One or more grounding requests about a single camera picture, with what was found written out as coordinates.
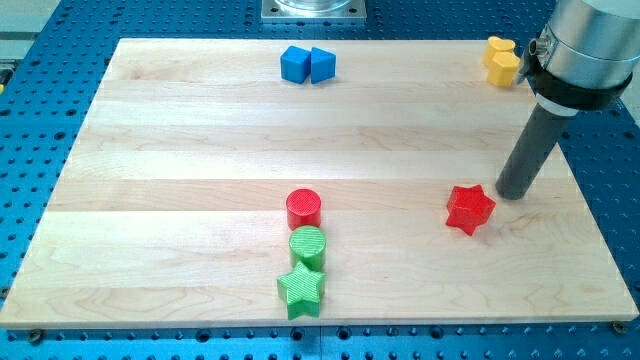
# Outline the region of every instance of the yellow block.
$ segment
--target yellow block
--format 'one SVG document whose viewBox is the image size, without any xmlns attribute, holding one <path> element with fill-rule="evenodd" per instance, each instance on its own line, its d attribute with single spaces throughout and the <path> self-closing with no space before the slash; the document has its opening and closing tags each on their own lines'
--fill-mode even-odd
<svg viewBox="0 0 640 360">
<path fill-rule="evenodd" d="M 520 58 L 512 52 L 496 53 L 489 64 L 487 81 L 495 86 L 509 87 L 519 65 Z"/>
<path fill-rule="evenodd" d="M 513 52 L 516 48 L 516 43 L 509 39 L 500 39 L 497 36 L 492 36 L 487 41 L 487 50 L 482 57 L 482 63 L 484 66 L 489 67 L 493 56 L 499 52 Z"/>
</svg>

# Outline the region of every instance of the wood grain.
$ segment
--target wood grain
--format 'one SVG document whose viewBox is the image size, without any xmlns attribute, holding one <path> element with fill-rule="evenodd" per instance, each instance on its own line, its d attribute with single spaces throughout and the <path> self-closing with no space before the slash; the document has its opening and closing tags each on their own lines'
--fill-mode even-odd
<svg viewBox="0 0 640 360">
<path fill-rule="evenodd" d="M 290 44 L 338 76 L 279 77 Z M 556 148 L 522 201 L 493 184 L 534 100 L 476 41 L 120 42 L 0 324 L 158 328 L 630 320 L 636 305 Z M 453 185 L 498 203 L 473 237 Z M 319 319 L 286 320 L 284 199 L 318 191 Z"/>
</svg>

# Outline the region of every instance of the green cylinder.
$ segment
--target green cylinder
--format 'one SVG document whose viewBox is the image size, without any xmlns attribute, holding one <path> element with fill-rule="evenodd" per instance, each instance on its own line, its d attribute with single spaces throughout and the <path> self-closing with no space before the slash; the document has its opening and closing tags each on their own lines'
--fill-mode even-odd
<svg viewBox="0 0 640 360">
<path fill-rule="evenodd" d="M 305 225 L 295 229 L 289 238 L 291 266 L 301 261 L 312 271 L 322 270 L 326 248 L 327 238 L 319 228 Z"/>
</svg>

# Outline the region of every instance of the metal mounting plate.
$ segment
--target metal mounting plate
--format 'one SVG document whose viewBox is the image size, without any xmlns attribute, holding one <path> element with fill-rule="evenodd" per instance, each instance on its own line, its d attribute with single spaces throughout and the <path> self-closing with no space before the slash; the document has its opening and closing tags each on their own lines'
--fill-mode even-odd
<svg viewBox="0 0 640 360">
<path fill-rule="evenodd" d="M 336 21 L 364 24 L 367 19 L 367 10 L 364 0 L 351 0 L 337 9 L 327 11 L 300 10 L 277 0 L 262 0 L 260 16 L 263 23 Z"/>
</svg>

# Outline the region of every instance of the blue pegboard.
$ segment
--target blue pegboard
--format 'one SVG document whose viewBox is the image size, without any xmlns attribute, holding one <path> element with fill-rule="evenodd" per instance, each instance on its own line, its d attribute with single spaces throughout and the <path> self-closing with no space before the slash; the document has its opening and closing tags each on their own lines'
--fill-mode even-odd
<svg viewBox="0 0 640 360">
<path fill-rule="evenodd" d="M 486 39 L 499 35 L 515 39 L 520 52 L 542 29 L 554 4 L 553 0 L 371 0 L 362 25 L 260 24 L 255 0 L 62 0 L 0 95 L 0 288 L 8 288 L 15 277 L 121 37 Z M 636 303 L 640 300 L 639 139 L 640 130 L 619 104 L 608 111 L 579 114 L 560 140 Z M 301 330 L 76 330 L 40 336 L 0 329 L 0 359 L 640 358 L 639 321 Z"/>
</svg>

